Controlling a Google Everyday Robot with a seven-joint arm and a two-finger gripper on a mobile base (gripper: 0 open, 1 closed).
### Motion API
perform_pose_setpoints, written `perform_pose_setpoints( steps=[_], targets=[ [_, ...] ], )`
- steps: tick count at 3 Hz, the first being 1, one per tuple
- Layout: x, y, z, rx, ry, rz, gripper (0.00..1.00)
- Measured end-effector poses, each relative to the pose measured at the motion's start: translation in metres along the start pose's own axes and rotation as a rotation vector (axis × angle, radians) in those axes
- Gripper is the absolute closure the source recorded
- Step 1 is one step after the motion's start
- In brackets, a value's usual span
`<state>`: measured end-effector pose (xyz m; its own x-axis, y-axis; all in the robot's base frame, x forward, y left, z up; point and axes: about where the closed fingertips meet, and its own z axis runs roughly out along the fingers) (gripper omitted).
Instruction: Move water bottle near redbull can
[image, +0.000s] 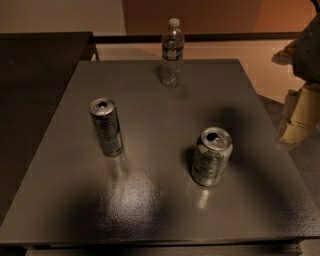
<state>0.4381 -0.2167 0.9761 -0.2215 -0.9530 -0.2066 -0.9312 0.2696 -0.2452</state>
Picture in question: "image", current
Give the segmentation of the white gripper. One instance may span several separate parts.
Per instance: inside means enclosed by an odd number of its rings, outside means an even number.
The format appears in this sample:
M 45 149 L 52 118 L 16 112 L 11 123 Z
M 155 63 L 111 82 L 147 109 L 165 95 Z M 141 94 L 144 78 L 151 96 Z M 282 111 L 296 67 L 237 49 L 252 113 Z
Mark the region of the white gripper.
M 292 65 L 294 75 L 304 81 L 320 81 L 320 13 L 299 35 L 272 57 L 279 65 Z M 300 144 L 320 123 L 320 84 L 306 82 L 298 91 L 289 90 L 278 128 L 279 141 Z

